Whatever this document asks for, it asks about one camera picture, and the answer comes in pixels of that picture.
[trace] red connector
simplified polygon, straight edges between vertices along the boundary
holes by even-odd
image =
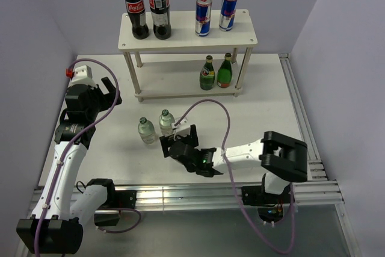
[[[74,72],[73,72],[73,70],[72,69],[66,69],[66,76],[68,77],[68,78],[73,78],[73,75],[74,75]]]

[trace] shelf leg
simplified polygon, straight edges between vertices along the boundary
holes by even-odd
[[[243,61],[242,61],[241,71],[239,72],[238,80],[236,81],[236,85],[235,85],[235,88],[237,88],[237,89],[240,89],[243,85],[243,79],[245,78],[245,74],[246,74],[248,62],[249,62],[250,57],[251,57],[252,50],[253,50],[253,48],[247,48],[246,49],[246,53],[245,53],[245,55],[243,57]]]
[[[128,70],[130,71],[131,81],[134,85],[134,90],[136,94],[140,94],[140,86],[137,78],[137,74],[135,73],[134,63],[132,62],[132,58],[129,52],[124,52],[125,60],[127,62]]]
[[[134,52],[134,55],[135,55],[135,59],[137,61],[137,67],[142,67],[143,66],[143,63],[142,63],[142,59],[140,58],[140,54],[138,51],[135,51]]]
[[[238,48],[234,48],[233,50],[233,55],[231,57],[231,62],[235,63],[236,62],[236,56],[238,55]]]

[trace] can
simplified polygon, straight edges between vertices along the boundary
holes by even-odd
[[[195,33],[198,36],[206,36],[210,32],[212,0],[197,0],[195,14]]]
[[[219,18],[220,30],[229,31],[233,28],[236,2],[237,0],[222,0],[221,14]]]

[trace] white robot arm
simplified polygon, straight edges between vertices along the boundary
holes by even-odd
[[[174,134],[161,137],[165,158],[170,156],[183,164],[188,172],[214,177],[228,172],[221,148],[196,149],[199,145],[195,125],[184,119],[173,125]],[[290,182],[307,181],[307,145],[303,141],[265,132],[252,143],[226,149],[232,170],[264,167],[263,194],[280,195]]]
[[[77,252],[81,245],[83,228],[94,216],[95,211],[112,204],[115,199],[114,183],[110,179],[93,179],[80,198],[70,206],[72,190],[79,167],[90,146],[95,127],[88,129],[74,144],[71,145],[64,161],[60,157],[70,140],[81,130],[95,122],[101,111],[108,110],[116,96],[116,88],[108,78],[102,82],[109,93],[103,94],[99,86],[92,80],[91,69],[80,66],[70,72],[71,86],[66,92],[67,108],[60,116],[60,124],[55,131],[55,153],[51,170],[48,175],[43,194],[29,219],[20,219],[16,232],[19,234],[30,252],[34,253],[34,239],[37,224],[43,210],[46,215],[39,233],[40,253],[71,253]],[[57,168],[61,167],[58,176]],[[47,207],[46,200],[52,184],[55,184],[53,195]]]

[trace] small plastic bottle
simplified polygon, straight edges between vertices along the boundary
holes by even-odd
[[[142,141],[146,144],[152,144],[156,140],[154,125],[145,117],[141,117],[138,124],[138,132]]]
[[[174,116],[168,110],[162,110],[162,114],[159,116],[159,126],[161,127],[162,135],[168,136],[173,134],[171,124],[174,122]]]

